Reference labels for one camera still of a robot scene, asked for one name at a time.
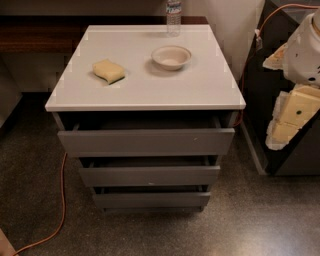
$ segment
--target drawer front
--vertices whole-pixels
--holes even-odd
[[[87,187],[211,185],[219,166],[81,168]]]
[[[208,204],[210,192],[148,193],[94,195],[98,208],[157,208],[203,207]]]
[[[234,129],[60,131],[71,157],[225,155]]]

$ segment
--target wooden shelf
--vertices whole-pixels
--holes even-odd
[[[0,53],[72,53],[89,25],[165,24],[163,16],[2,16]],[[208,24],[184,16],[182,24]]]

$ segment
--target plastic water bottle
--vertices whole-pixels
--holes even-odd
[[[181,0],[167,0],[167,34],[179,36],[181,25]]]

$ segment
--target cable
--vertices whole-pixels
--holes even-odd
[[[264,22],[262,23],[260,29],[258,30],[258,33],[257,33],[257,38],[260,38],[261,36],[261,32],[262,30],[264,29],[264,26],[266,25],[266,23],[268,22],[268,20],[273,16],[275,15],[277,12],[279,12],[280,10],[284,9],[284,8],[289,8],[289,7],[299,7],[299,8],[303,8],[303,9],[318,9],[320,8],[320,6],[311,6],[311,5],[303,5],[303,4],[285,4],[283,6],[280,6],[279,8],[277,8],[276,10],[274,10],[271,14],[269,14],[269,16],[264,20]],[[257,52],[257,49],[256,51],[253,53],[253,55],[251,57],[249,57],[246,62],[245,62],[245,65],[244,65],[244,68],[243,68],[243,71],[242,71],[242,78],[241,78],[241,93],[243,94],[243,90],[244,90],[244,72],[247,68],[247,65],[249,63],[249,61],[255,56]],[[236,127],[238,126],[239,124],[242,123],[243,121],[243,115],[244,115],[244,110],[240,110],[238,116],[237,116],[237,119],[233,125],[233,127]]]
[[[65,200],[65,193],[64,193],[64,166],[66,163],[66,159],[67,159],[67,153],[64,154],[63,157],[63,161],[62,161],[62,165],[61,165],[61,170],[60,170],[60,191],[61,191],[61,203],[62,203],[62,217],[61,217],[61,221],[60,224],[58,226],[58,228],[56,229],[55,232],[53,232],[50,236],[48,236],[47,238],[44,238],[38,242],[35,242],[33,244],[27,245],[21,249],[19,249],[18,251],[16,251],[12,256],[16,256],[18,253],[25,251],[27,249],[30,249],[34,246],[37,246],[39,244],[42,244],[44,242],[47,242],[48,240],[50,240],[51,238],[53,238],[55,235],[57,235],[59,233],[59,231],[61,230],[64,220],[65,220],[65,216],[66,216],[66,200]]]
[[[262,23],[259,33],[257,35],[257,37],[259,38],[261,35],[261,31],[263,30],[264,26],[266,25],[266,23],[268,22],[268,20],[275,15],[278,11],[284,9],[284,8],[289,8],[289,7],[299,7],[299,8],[303,8],[303,9],[318,9],[320,8],[320,6],[311,6],[311,5],[303,5],[303,4],[285,4],[283,6],[280,6],[279,8],[277,8],[275,11],[273,11],[271,14],[269,14],[269,16],[264,20],[264,22]]]

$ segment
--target white tabletop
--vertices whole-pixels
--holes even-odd
[[[209,25],[182,25],[167,37],[164,25],[89,26],[49,98],[47,111],[243,109],[245,101]],[[165,71],[154,49],[178,45],[192,59]],[[95,76],[92,64],[109,59],[125,68],[114,84]]]

